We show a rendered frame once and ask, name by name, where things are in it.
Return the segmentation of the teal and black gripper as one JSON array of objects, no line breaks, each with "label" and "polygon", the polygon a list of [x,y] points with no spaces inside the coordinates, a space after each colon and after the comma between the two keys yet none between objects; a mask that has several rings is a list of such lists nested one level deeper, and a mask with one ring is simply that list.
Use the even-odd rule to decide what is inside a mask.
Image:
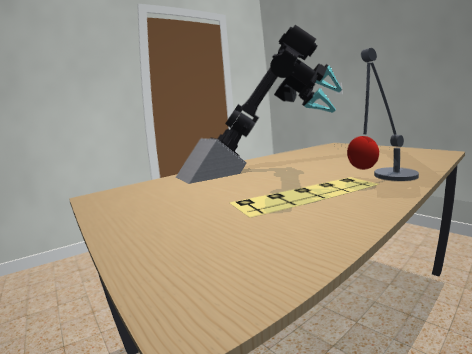
[{"label": "teal and black gripper", "polygon": [[[336,92],[340,92],[342,90],[338,81],[336,80],[336,77],[331,67],[327,64],[325,66],[323,66],[322,64],[318,64],[313,70],[312,68],[310,68],[309,66],[307,66],[305,63],[303,63],[302,61],[298,59],[295,64],[294,69],[295,71],[293,72],[292,76],[294,76],[295,78],[297,78],[299,81],[301,81],[302,83],[306,85],[298,95],[302,100],[304,100],[302,105],[305,106],[306,108],[320,109],[320,110],[328,111],[331,113],[336,111],[333,104],[330,102],[330,100],[327,98],[327,96],[324,94],[324,92],[320,88],[315,93],[312,92],[315,86],[315,83],[322,85],[326,88],[329,88],[331,90],[334,90]],[[324,78],[327,75],[330,76],[330,78],[332,79],[336,87],[324,81]],[[319,98],[322,101],[324,101],[329,106],[329,108],[314,103]]]}]

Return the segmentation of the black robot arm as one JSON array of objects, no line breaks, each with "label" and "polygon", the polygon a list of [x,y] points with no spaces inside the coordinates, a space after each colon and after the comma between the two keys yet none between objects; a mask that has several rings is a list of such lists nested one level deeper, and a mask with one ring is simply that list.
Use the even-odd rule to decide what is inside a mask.
[{"label": "black robot arm", "polygon": [[[286,34],[283,34],[283,36],[279,40],[279,44],[281,44],[281,47],[278,50],[278,54],[276,54],[277,56],[275,56],[275,54],[272,56],[273,59],[270,65],[271,69],[269,68],[257,88],[254,90],[251,97],[242,106],[238,104],[235,110],[232,112],[229,119],[225,123],[231,129],[225,130],[225,132],[223,133],[225,135],[220,134],[220,136],[218,137],[218,140],[222,142],[225,146],[227,146],[230,150],[232,150],[235,154],[237,154],[235,150],[238,147],[237,143],[241,139],[241,136],[243,135],[247,137],[252,128],[254,127],[255,123],[259,119],[259,117],[255,115],[257,108],[265,97],[265,95],[267,94],[267,92],[269,91],[269,89],[271,88],[271,86],[273,85],[273,83],[275,82],[275,80],[277,79],[277,77],[285,78],[284,81],[281,83],[281,86],[278,87],[276,93],[274,94],[282,101],[294,102],[297,95],[296,91],[300,93],[302,89],[306,86],[304,83],[299,81],[291,74],[295,71],[294,62],[296,64],[297,58],[301,58],[305,61],[307,56],[311,56],[313,54],[313,52],[318,46],[315,43],[316,38],[314,38],[312,35],[304,31],[297,25],[294,25],[293,28],[290,27]],[[242,110],[252,116],[253,120],[243,114]]]}]

